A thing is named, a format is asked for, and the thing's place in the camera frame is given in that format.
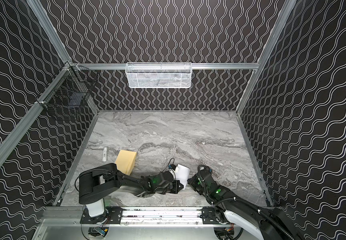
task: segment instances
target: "black bracket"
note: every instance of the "black bracket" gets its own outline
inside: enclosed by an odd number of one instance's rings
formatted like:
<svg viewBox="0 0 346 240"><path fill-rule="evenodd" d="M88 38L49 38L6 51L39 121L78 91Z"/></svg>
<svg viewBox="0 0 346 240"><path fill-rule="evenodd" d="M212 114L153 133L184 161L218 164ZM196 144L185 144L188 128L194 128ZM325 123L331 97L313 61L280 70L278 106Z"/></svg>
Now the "black bracket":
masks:
<svg viewBox="0 0 346 240"><path fill-rule="evenodd" d="M214 207L203 207L201 212L200 218L202 218L202 224L218 224Z"/></svg>
<svg viewBox="0 0 346 240"><path fill-rule="evenodd" d="M170 193L178 193L180 190L184 189L184 185L182 185L182 183L180 183L180 180L173 180L172 181L172 185L173 185L173 188L172 190L170 191Z"/></svg>
<svg viewBox="0 0 346 240"><path fill-rule="evenodd" d="M108 224L120 224L123 209L120 207L106 207L106 213L109 216Z"/></svg>
<svg viewBox="0 0 346 240"><path fill-rule="evenodd" d="M120 224L123 209L120 207L106 207L106 214L90 217L88 208L83 210L80 224Z"/></svg>

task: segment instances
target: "wavy line pattern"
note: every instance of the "wavy line pattern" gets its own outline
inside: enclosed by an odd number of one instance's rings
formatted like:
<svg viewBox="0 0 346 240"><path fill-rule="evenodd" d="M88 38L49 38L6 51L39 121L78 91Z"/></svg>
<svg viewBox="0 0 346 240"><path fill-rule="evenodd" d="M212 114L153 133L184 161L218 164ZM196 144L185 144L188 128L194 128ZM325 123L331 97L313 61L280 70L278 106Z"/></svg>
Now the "wavy line pattern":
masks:
<svg viewBox="0 0 346 240"><path fill-rule="evenodd" d="M0 168L0 239L30 240L52 205L93 119L60 122L45 111Z"/></svg>
<svg viewBox="0 0 346 240"><path fill-rule="evenodd" d="M0 1L0 144L63 64L24 0Z"/></svg>
<svg viewBox="0 0 346 240"><path fill-rule="evenodd" d="M181 89L129 88L124 71L101 71L92 96L99 109L235 110L252 70L193 71Z"/></svg>
<svg viewBox="0 0 346 240"><path fill-rule="evenodd" d="M25 0L0 0L0 143L62 67ZM0 168L0 239L30 240L52 205L93 119L43 112Z"/></svg>
<svg viewBox="0 0 346 240"><path fill-rule="evenodd" d="M242 119L305 239L346 239L346 1L299 0Z"/></svg>
<svg viewBox="0 0 346 240"><path fill-rule="evenodd" d="M257 62L284 0L42 0L78 63Z"/></svg>

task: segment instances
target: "white wire basket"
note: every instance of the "white wire basket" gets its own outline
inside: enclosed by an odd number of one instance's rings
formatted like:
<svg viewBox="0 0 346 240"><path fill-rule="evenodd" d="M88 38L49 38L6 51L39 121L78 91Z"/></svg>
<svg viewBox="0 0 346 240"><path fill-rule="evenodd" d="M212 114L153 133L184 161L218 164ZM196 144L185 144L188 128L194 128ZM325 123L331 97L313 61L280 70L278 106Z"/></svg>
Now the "white wire basket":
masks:
<svg viewBox="0 0 346 240"><path fill-rule="evenodd" d="M126 63L125 74L130 88L189 88L192 63Z"/></svg>

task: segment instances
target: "yellow sponge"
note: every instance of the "yellow sponge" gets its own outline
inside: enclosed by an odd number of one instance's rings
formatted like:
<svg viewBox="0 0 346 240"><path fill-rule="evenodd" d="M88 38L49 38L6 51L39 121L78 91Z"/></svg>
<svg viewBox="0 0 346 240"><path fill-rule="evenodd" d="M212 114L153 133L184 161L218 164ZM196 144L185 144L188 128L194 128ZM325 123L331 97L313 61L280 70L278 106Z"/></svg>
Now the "yellow sponge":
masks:
<svg viewBox="0 0 346 240"><path fill-rule="evenodd" d="M136 161L137 152L120 150L115 164L122 173L130 175Z"/></svg>

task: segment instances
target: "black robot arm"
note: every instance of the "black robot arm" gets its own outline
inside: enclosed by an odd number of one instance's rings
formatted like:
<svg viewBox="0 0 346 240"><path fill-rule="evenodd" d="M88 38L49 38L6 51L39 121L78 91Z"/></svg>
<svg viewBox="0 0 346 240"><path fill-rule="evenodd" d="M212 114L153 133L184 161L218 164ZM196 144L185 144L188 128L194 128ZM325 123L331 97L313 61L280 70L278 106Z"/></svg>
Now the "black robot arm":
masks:
<svg viewBox="0 0 346 240"><path fill-rule="evenodd" d="M169 171L135 178L117 170L116 164L109 163L79 175L79 203L92 204L117 190L130 192L137 197L149 197L155 193L176 194L183 188Z"/></svg>
<svg viewBox="0 0 346 240"><path fill-rule="evenodd" d="M233 222L231 218L238 215L252 229L259 230L264 240L304 239L284 211L279 208L258 207L238 197L227 187L217 184L211 173L208 166L199 165L198 172L188 180L188 184L214 206L219 222Z"/></svg>

